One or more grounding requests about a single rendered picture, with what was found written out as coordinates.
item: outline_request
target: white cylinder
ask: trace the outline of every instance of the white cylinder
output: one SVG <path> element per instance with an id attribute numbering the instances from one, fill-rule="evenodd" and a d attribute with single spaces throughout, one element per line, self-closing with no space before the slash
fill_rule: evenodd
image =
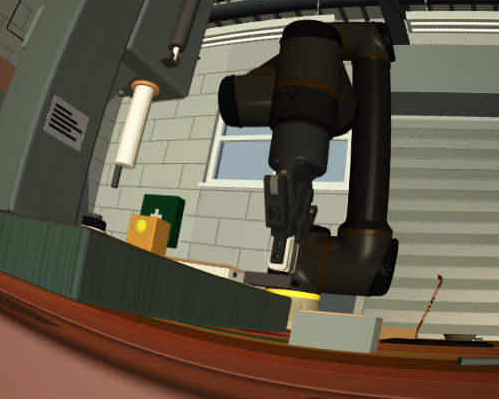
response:
<path id="1" fill-rule="evenodd" d="M 135 167 L 154 93 L 147 85 L 136 86 L 116 153 L 116 165 L 128 170 Z"/>

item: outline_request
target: yellow light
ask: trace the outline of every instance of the yellow light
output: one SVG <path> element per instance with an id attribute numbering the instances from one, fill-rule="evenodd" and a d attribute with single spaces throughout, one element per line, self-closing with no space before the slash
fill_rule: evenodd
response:
<path id="1" fill-rule="evenodd" d="M 136 222 L 136 231 L 138 233 L 144 233 L 147 227 L 147 222 L 144 219 L 140 219 Z"/>

